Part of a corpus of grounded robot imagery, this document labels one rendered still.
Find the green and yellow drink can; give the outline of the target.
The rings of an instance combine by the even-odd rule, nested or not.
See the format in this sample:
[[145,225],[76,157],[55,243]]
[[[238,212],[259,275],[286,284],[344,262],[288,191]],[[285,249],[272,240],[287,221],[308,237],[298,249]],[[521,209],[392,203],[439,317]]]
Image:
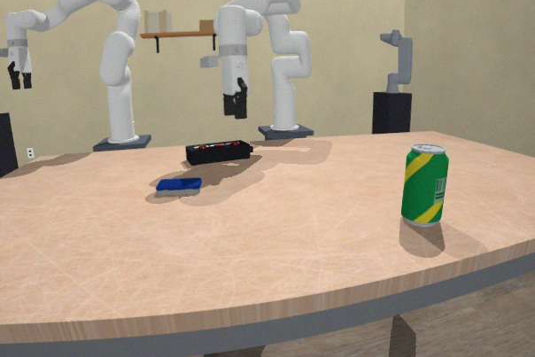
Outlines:
[[407,155],[401,215],[410,224],[429,227],[441,220],[449,158],[446,148],[413,144]]

